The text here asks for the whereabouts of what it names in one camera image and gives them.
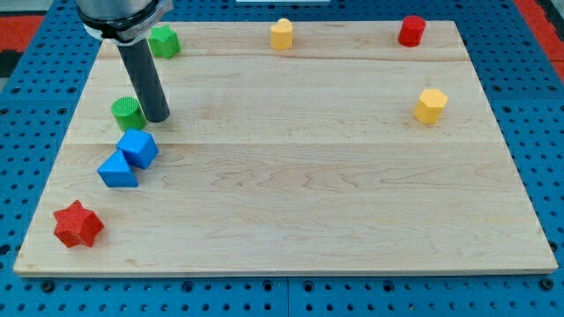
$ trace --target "blue cube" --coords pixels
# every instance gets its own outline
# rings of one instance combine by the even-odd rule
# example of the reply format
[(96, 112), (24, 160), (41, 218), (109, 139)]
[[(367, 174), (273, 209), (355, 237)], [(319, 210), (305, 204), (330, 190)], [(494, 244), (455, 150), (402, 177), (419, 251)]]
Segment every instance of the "blue cube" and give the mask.
[(115, 146), (123, 151), (127, 162), (135, 167), (147, 168), (157, 157), (159, 149), (150, 133), (128, 129)]
[(106, 186), (110, 188), (133, 188), (138, 186), (137, 179), (131, 171), (130, 166), (127, 164), (123, 152), (120, 150), (115, 151), (115, 153), (98, 168), (98, 174), (106, 183)]

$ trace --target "yellow block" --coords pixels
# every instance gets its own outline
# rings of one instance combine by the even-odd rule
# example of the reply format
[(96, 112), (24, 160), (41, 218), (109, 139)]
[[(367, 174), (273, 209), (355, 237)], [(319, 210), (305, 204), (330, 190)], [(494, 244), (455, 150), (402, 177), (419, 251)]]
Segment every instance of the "yellow block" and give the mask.
[(287, 18), (281, 18), (271, 26), (271, 46), (274, 49), (292, 48), (292, 22)]
[(449, 97), (438, 89), (424, 89), (413, 115), (422, 123), (437, 123)]

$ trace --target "black cylindrical rod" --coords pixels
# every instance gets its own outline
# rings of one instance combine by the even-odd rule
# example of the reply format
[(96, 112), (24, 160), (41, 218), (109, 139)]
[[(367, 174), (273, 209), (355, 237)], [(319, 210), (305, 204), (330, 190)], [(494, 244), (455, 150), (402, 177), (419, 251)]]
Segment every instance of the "black cylindrical rod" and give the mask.
[(118, 48), (145, 118), (150, 122), (165, 121), (170, 115), (170, 110), (147, 40)]

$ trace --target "red star block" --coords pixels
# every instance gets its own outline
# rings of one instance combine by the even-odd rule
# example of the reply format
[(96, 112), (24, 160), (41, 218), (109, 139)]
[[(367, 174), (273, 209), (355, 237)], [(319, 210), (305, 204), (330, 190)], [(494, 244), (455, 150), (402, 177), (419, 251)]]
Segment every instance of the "red star block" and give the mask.
[(96, 234), (104, 228), (94, 211), (82, 207), (78, 200), (53, 215), (56, 219), (55, 236), (67, 247), (79, 244), (91, 247)]

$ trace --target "blue perforated surface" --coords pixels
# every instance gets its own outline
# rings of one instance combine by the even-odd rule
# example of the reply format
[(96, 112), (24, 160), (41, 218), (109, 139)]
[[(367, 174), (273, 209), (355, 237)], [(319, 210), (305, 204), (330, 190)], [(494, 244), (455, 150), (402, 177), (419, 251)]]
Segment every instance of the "blue perforated surface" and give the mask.
[[(333, 0), (321, 7), (235, 7), (176, 0), (167, 20), (457, 22), (551, 241), (564, 254), (564, 87), (511, 1)], [(75, 4), (55, 0), (0, 96), (0, 315), (564, 315), (564, 277), (25, 280), (17, 250), (99, 43)]]

